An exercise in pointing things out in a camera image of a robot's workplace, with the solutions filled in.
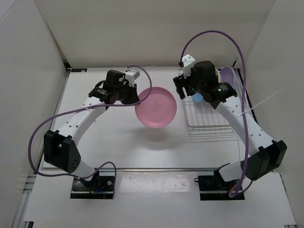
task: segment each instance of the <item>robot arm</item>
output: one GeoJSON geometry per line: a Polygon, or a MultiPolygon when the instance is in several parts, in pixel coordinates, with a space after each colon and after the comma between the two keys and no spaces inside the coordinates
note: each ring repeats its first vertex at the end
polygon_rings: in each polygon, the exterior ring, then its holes
{"type": "MultiPolygon", "coordinates": [[[[218,82],[215,67],[210,61],[196,63],[192,56],[186,55],[179,65],[182,74],[175,77],[173,81],[180,98],[186,97],[184,90],[187,96],[201,94],[206,102],[227,119],[245,143],[241,101],[236,91],[228,83],[218,82]]],[[[287,146],[283,141],[275,142],[249,114],[246,114],[246,118],[250,155],[246,177],[255,181],[280,166],[287,146]]],[[[243,161],[237,161],[219,167],[214,172],[219,184],[223,186],[227,182],[239,180],[243,163],[243,161]]]]}
{"type": "MultiPolygon", "coordinates": [[[[106,80],[99,82],[89,93],[83,107],[93,105],[114,104],[121,101],[123,104],[133,104],[139,101],[135,79],[138,71],[127,70],[125,73],[110,70],[106,80]]],[[[47,131],[44,135],[44,160],[67,173],[78,177],[86,177],[95,169],[81,160],[77,149],[79,140],[92,123],[105,111],[107,107],[88,108],[75,113],[72,118],[56,131],[47,131]]],[[[81,180],[88,189],[96,189],[99,175],[81,180]]]]}

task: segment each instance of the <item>metal dish rack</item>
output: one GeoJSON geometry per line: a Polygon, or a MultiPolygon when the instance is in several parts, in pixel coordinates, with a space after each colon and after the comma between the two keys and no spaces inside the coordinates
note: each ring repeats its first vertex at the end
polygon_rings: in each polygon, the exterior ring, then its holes
{"type": "Polygon", "coordinates": [[[196,103],[189,96],[182,104],[188,134],[235,133],[228,121],[209,103],[196,103]]]}

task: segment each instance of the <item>purple cable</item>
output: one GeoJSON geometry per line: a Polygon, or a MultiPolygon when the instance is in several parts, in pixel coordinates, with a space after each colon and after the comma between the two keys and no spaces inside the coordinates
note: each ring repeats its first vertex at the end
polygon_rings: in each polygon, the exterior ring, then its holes
{"type": "Polygon", "coordinates": [[[253,180],[251,180],[250,183],[248,184],[248,186],[243,191],[239,192],[239,194],[244,193],[245,191],[247,191],[250,188],[250,186],[252,185],[252,183],[253,183],[253,180]]]}
{"type": "Polygon", "coordinates": [[[233,186],[233,188],[231,189],[231,191],[229,192],[229,197],[233,198],[238,194],[238,191],[241,190],[242,187],[242,183],[243,180],[245,178],[245,174],[246,174],[246,170],[247,170],[247,164],[248,164],[248,153],[249,153],[249,138],[248,138],[248,125],[247,125],[247,119],[246,119],[246,114],[244,113],[245,111],[245,92],[246,92],[246,66],[245,66],[245,59],[243,56],[243,53],[241,51],[240,46],[237,44],[237,42],[227,33],[219,31],[219,30],[206,30],[203,32],[200,32],[199,34],[195,35],[194,37],[192,37],[185,45],[183,51],[181,52],[181,57],[180,57],[180,62],[182,61],[182,57],[185,54],[186,48],[187,46],[192,42],[192,40],[194,40],[196,37],[199,37],[200,35],[206,34],[206,33],[219,33],[224,35],[225,37],[227,37],[228,39],[230,39],[232,41],[232,43],[235,45],[235,47],[238,50],[238,53],[241,57],[241,61],[242,61],[242,67],[243,67],[243,72],[244,72],[244,78],[243,78],[243,90],[242,90],[242,100],[241,100],[241,108],[242,108],[242,116],[243,116],[243,120],[244,120],[244,127],[245,127],[245,159],[244,159],[244,165],[243,165],[243,171],[242,171],[242,175],[240,180],[235,184],[235,186],[233,186]]]}
{"type": "Polygon", "coordinates": [[[37,133],[37,131],[47,122],[49,122],[50,120],[53,120],[57,117],[60,117],[60,116],[63,116],[63,115],[67,115],[67,114],[71,114],[71,113],[78,113],[78,112],[81,112],[81,111],[84,111],[86,109],[92,109],[92,108],[97,108],[97,107],[128,107],[128,106],[135,106],[135,105],[138,105],[140,104],[141,102],[143,102],[145,99],[148,98],[148,96],[150,95],[151,91],[152,91],[152,81],[151,81],[151,78],[150,78],[150,75],[148,74],[148,72],[142,68],[141,66],[136,66],[136,65],[132,65],[132,66],[128,66],[127,68],[131,68],[131,67],[137,67],[137,68],[140,68],[148,77],[149,79],[149,83],[150,83],[150,90],[149,90],[149,93],[147,94],[147,96],[145,96],[142,100],[134,103],[134,104],[96,104],[96,105],[92,105],[92,106],[88,106],[88,107],[85,107],[85,108],[79,108],[79,109],[75,109],[75,110],[72,110],[72,111],[68,111],[68,112],[65,112],[65,113],[60,113],[60,114],[56,114],[48,119],[46,119],[45,121],[43,121],[41,124],[38,125],[38,127],[36,127],[36,129],[34,130],[33,134],[31,135],[30,139],[29,139],[29,144],[28,144],[28,161],[29,161],[29,164],[32,168],[32,170],[40,175],[40,176],[44,176],[44,177],[59,177],[59,176],[71,176],[71,177],[75,177],[75,178],[79,178],[79,179],[87,179],[89,177],[92,177],[95,173],[99,172],[99,170],[104,167],[106,164],[112,164],[113,167],[114,167],[114,172],[115,172],[115,175],[114,175],[114,184],[115,184],[115,181],[116,181],[116,173],[117,173],[117,170],[116,170],[116,166],[113,162],[111,161],[107,161],[105,162],[104,164],[102,164],[101,166],[99,166],[95,172],[93,172],[92,174],[88,175],[87,177],[78,177],[76,175],[73,175],[73,174],[70,174],[70,173],[60,173],[60,174],[45,174],[45,173],[41,173],[39,172],[34,164],[33,164],[33,160],[32,160],[32,155],[31,155],[31,147],[32,147],[32,143],[33,143],[33,139],[34,139],[34,136],[35,134],[37,133]]]}

